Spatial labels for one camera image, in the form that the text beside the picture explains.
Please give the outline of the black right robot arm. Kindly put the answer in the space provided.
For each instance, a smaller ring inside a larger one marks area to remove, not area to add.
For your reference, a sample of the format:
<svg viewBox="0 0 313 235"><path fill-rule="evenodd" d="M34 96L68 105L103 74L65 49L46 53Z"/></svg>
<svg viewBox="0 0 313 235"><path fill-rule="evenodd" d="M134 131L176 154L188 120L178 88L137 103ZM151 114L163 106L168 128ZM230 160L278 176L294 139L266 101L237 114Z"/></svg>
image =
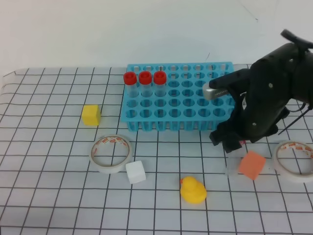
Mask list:
<svg viewBox="0 0 313 235"><path fill-rule="evenodd" d="M286 107L290 99L313 108L313 44L286 29L281 35L289 42L249 69L208 83L213 91L227 91L235 101L230 118L210 134L212 143L221 143L227 153L241 148L241 141L254 143L278 133L277 123L290 114Z"/></svg>

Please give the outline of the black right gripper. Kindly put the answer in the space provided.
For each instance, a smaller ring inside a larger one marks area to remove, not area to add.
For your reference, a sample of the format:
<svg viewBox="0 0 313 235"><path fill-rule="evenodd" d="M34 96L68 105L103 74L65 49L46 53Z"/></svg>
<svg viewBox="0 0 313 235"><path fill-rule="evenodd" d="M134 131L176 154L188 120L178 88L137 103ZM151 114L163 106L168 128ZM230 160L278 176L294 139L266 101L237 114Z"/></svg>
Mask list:
<svg viewBox="0 0 313 235"><path fill-rule="evenodd" d="M210 134L214 145L223 143L226 153L275 134L276 126L292 98L291 85L296 59L260 59L249 69L224 75L209 82L213 89L227 89L235 100L231 117Z"/></svg>

